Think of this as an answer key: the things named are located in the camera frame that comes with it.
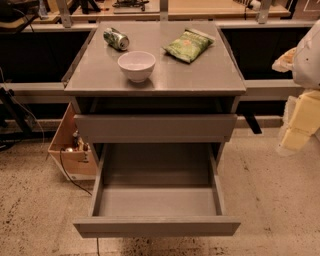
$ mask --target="white bowl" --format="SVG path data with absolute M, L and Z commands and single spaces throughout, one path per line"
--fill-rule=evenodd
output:
M 156 58 L 143 51 L 133 51 L 121 55 L 118 65 L 121 71 L 134 83 L 145 81 L 152 73 Z

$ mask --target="speckled floor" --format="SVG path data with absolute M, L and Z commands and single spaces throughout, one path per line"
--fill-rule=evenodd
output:
M 320 255 L 320 143 L 280 157 L 279 128 L 234 131 L 219 167 L 233 237 L 99 239 L 100 255 Z M 0 255 L 97 255 L 96 239 L 72 225 L 90 196 L 66 181 L 49 141 L 22 141 L 0 152 Z M 81 185 L 92 189 L 92 181 Z

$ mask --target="drawer unit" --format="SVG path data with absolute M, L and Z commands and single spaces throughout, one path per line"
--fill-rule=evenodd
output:
M 225 142 L 236 119 L 234 114 L 75 115 L 82 138 L 90 143 Z
M 233 235 L 211 144 L 104 144 L 87 237 Z

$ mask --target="snack bag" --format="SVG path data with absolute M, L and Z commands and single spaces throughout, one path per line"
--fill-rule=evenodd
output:
M 186 28 L 180 38 L 163 49 L 176 58 L 191 63 L 215 41 L 215 38 L 199 30 Z

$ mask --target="crushed can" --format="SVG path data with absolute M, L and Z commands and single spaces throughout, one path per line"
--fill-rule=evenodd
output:
M 125 51 L 129 46 L 129 39 L 114 28 L 107 28 L 103 33 L 104 40 L 116 50 Z

